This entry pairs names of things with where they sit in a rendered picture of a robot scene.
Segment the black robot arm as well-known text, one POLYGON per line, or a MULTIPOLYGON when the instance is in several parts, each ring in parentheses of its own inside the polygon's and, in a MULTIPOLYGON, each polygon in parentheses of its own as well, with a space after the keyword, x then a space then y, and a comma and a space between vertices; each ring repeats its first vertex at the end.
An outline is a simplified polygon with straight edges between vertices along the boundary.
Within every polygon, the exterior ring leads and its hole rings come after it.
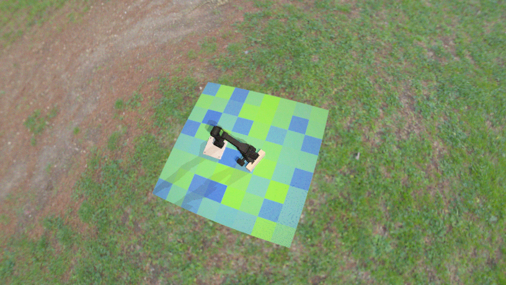
POLYGON ((222 148, 224 146, 223 141, 226 140, 229 143, 231 143, 232 145, 236 146, 238 151, 240 151, 241 154, 246 156, 247 157, 246 160, 248 160, 249 162, 253 162, 254 160, 257 159, 259 154, 252 151, 252 148, 250 145, 248 145, 247 143, 241 143, 241 142, 237 141, 236 139, 234 139, 233 137, 228 135, 227 132, 223 131, 223 129, 222 129, 223 133, 220 136, 221 129, 222 128, 220 126, 216 125, 213 127, 213 129, 210 132, 211 136, 213 136, 216 139, 215 142, 213 143, 215 146, 222 148))

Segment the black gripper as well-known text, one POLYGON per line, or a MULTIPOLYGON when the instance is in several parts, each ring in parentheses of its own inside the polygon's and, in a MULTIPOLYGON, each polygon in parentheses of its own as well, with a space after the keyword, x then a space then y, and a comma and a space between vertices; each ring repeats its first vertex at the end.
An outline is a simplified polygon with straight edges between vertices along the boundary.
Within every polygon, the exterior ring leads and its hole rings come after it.
MULTIPOLYGON (((254 152, 256 151, 256 148, 255 148, 255 147, 251 146, 251 148, 252 148, 252 151, 254 151, 254 152)), ((246 156, 244 156, 243 154, 242 154, 242 156, 243 156, 243 159, 242 159, 242 160, 239 158, 239 159, 236 161, 236 162, 237 162, 237 163, 238 163, 241 167, 245 164, 245 162, 244 162, 244 161, 245 161, 245 160, 246 160, 246 158, 247 158, 247 157, 246 157, 246 156)))

